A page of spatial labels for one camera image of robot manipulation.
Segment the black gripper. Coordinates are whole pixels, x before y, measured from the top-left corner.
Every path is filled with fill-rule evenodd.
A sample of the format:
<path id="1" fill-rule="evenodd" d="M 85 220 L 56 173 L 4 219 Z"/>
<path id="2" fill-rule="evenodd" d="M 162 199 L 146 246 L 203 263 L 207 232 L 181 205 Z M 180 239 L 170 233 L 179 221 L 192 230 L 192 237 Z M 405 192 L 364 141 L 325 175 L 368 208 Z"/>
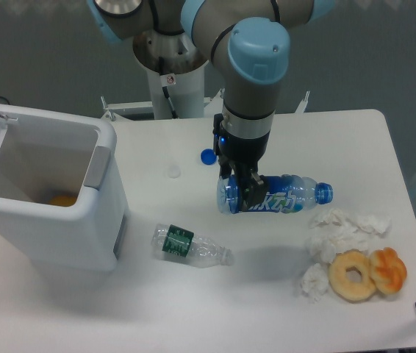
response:
<path id="1" fill-rule="evenodd" d="M 257 163 L 265 153 L 269 133 L 255 139 L 234 136 L 222 125 L 223 115 L 214 115 L 213 149 L 218 156 L 220 166 L 219 177 L 228 179 L 235 175 L 234 167 L 246 166 L 240 173 L 240 189 L 242 196 L 241 210 L 260 204 L 268 192 L 268 181 L 265 176 L 257 173 Z"/>

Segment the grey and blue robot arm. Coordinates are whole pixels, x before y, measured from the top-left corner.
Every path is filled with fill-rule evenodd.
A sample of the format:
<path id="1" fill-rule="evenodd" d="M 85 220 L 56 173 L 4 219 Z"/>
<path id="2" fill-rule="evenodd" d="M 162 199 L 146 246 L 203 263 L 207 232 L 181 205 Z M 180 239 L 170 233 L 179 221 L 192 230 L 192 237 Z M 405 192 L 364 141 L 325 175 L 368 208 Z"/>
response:
<path id="1" fill-rule="evenodd" d="M 333 1 L 91 1 L 100 26 L 124 40 L 155 32 L 187 38 L 225 83 L 215 116 L 220 183 L 233 213 L 261 204 L 269 183 L 259 175 L 290 54 L 289 30 L 324 15 Z"/>

